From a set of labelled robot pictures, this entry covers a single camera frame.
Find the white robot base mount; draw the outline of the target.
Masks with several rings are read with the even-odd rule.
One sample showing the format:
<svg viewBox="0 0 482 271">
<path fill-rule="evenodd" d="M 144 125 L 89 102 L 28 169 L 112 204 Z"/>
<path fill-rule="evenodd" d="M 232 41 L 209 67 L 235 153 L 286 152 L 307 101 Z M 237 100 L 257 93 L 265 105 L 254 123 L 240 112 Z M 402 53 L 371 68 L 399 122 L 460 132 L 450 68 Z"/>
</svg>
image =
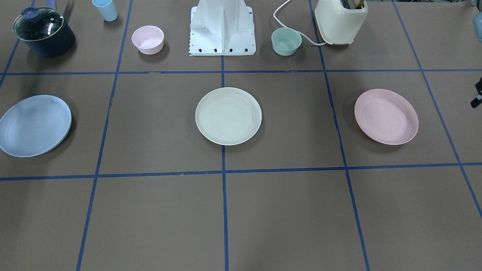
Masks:
<svg viewBox="0 0 482 271">
<path fill-rule="evenodd" d="M 190 15 L 189 55 L 256 53 L 253 9 L 244 0 L 200 0 Z"/>
</svg>

